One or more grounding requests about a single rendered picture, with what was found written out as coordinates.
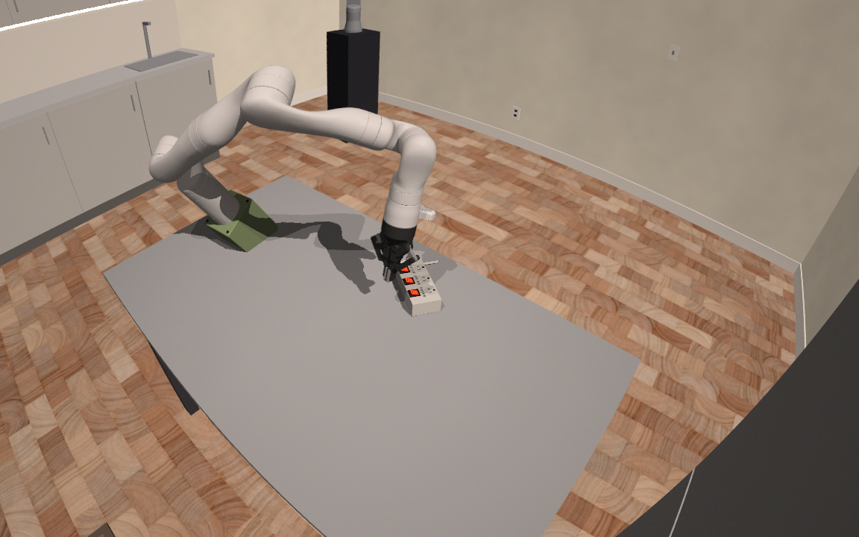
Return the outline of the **beige power strip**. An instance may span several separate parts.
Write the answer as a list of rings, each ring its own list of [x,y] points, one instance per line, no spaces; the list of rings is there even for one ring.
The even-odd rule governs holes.
[[[442,298],[425,266],[429,264],[438,264],[438,260],[424,263],[420,258],[415,264],[410,264],[396,273],[397,282],[412,316],[441,310]]]

